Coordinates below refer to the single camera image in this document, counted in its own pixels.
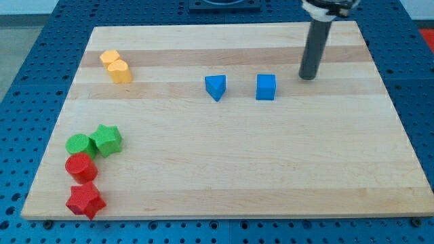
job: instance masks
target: wooden board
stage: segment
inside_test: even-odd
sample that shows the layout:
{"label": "wooden board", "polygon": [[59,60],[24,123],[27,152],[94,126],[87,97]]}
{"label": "wooden board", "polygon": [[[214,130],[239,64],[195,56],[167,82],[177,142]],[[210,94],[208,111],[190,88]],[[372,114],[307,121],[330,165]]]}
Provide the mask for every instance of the wooden board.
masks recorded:
{"label": "wooden board", "polygon": [[[64,144],[117,125],[97,220],[432,216],[434,196],[355,22],[335,22],[318,78],[298,67],[309,23],[95,28],[22,210],[76,220]],[[134,76],[115,85],[98,56]],[[256,74],[277,97],[255,100]],[[216,103],[206,75],[227,76]]]}

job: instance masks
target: blue pegboard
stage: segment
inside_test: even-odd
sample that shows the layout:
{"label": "blue pegboard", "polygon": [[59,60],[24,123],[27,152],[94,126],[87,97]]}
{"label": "blue pegboard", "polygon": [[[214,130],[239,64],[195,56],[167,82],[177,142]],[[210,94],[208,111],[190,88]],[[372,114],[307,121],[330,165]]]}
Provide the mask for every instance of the blue pegboard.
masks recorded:
{"label": "blue pegboard", "polygon": [[[60,0],[0,105],[0,243],[434,243],[434,218],[61,222],[20,211],[95,26],[309,21],[299,0],[260,12],[187,12],[188,1]],[[356,20],[434,186],[433,54],[398,0],[362,0]]]}

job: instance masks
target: blue block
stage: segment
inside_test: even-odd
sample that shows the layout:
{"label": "blue block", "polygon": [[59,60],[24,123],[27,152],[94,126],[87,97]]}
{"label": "blue block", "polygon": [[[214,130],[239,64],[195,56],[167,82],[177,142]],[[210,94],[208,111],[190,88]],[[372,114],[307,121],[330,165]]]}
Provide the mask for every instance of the blue block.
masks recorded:
{"label": "blue block", "polygon": [[205,77],[205,89],[218,102],[226,91],[226,75]]}
{"label": "blue block", "polygon": [[276,93],[275,75],[258,75],[256,82],[257,100],[274,100]]}

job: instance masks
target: green star block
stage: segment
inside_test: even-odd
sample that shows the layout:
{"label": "green star block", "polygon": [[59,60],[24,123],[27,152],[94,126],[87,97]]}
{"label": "green star block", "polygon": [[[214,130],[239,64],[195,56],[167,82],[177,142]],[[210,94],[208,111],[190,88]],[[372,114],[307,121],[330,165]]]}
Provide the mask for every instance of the green star block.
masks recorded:
{"label": "green star block", "polygon": [[90,136],[103,157],[112,153],[120,153],[122,137],[116,126],[107,127],[99,125],[98,129]]}
{"label": "green star block", "polygon": [[76,134],[66,141],[66,150],[71,155],[76,153],[87,153],[92,159],[96,156],[96,146],[85,134]]}

